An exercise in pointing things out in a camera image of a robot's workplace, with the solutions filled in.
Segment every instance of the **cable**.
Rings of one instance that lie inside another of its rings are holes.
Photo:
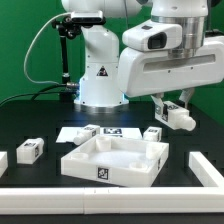
[[[24,64],[23,64],[23,68],[24,68],[24,74],[25,76],[27,77],[27,79],[32,82],[32,83],[35,83],[35,84],[59,84],[57,82],[54,82],[54,81],[35,81],[35,80],[32,80],[30,77],[29,77],[29,74],[28,74],[28,71],[27,71],[27,62],[28,62],[28,58],[29,58],[29,55],[33,49],[33,46],[35,44],[35,42],[37,41],[37,39],[39,38],[39,36],[41,35],[41,33],[45,30],[45,28],[55,19],[59,18],[59,17],[62,17],[62,16],[68,16],[70,15],[71,13],[63,13],[63,14],[60,14],[60,15],[57,15],[53,18],[51,18],[40,30],[39,32],[37,33],[37,35],[35,36],[35,38],[33,39],[27,53],[26,53],[26,56],[25,56],[25,59],[24,59]]]
[[[39,93],[41,93],[41,92],[46,92],[46,91],[51,90],[51,89],[56,89],[56,88],[66,87],[66,86],[67,86],[66,84],[60,84],[60,85],[57,84],[57,85],[48,86],[48,87],[40,90],[36,94],[34,94],[33,97],[30,100],[35,100],[39,96]]]
[[[56,92],[38,92],[38,95],[47,95],[47,94],[59,94],[61,93],[61,91],[56,91]],[[36,95],[37,93],[25,93],[25,94],[19,94],[19,95],[15,95],[15,96],[10,96],[6,99],[4,99],[3,101],[0,102],[0,107],[5,104],[6,102],[8,102],[9,100],[18,98],[18,97],[24,97],[24,96],[33,96]]]
[[[128,30],[129,29],[129,27],[128,27],[128,7],[127,7],[126,0],[124,0],[124,8],[125,8],[126,28]]]

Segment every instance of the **small white cube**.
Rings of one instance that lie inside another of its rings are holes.
[[[0,152],[0,177],[8,168],[7,152]]]
[[[27,139],[16,149],[17,163],[33,164],[43,154],[42,138]]]
[[[143,139],[150,142],[160,142],[162,136],[162,128],[149,127],[143,134]]]

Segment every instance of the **black table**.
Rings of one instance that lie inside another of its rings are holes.
[[[195,106],[191,116],[194,131],[176,130],[154,119],[151,102],[130,102],[128,108],[114,113],[78,111],[72,103],[57,101],[12,101],[0,108],[0,150],[7,151],[9,167],[0,178],[0,188],[12,187],[103,187],[112,186],[60,174],[60,159],[75,148],[72,143],[58,144],[62,127],[163,128],[162,142],[170,144],[169,158],[153,186],[202,186],[188,167],[190,151],[201,151],[224,175],[224,127]],[[43,138],[44,154],[33,165],[16,162],[16,148],[28,138]],[[221,223],[224,214],[128,214],[128,215],[34,215],[0,216],[0,223]]]

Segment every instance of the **white box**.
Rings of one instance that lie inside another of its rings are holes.
[[[8,168],[7,152],[0,152],[0,177]]]
[[[61,174],[120,186],[151,186],[168,149],[167,143],[97,135],[62,157]]]
[[[33,164],[43,154],[43,145],[41,138],[27,139],[16,149],[17,163]]]

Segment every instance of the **white tray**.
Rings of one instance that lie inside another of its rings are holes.
[[[61,159],[61,174],[120,186],[151,186],[168,149],[167,143],[97,135]]]

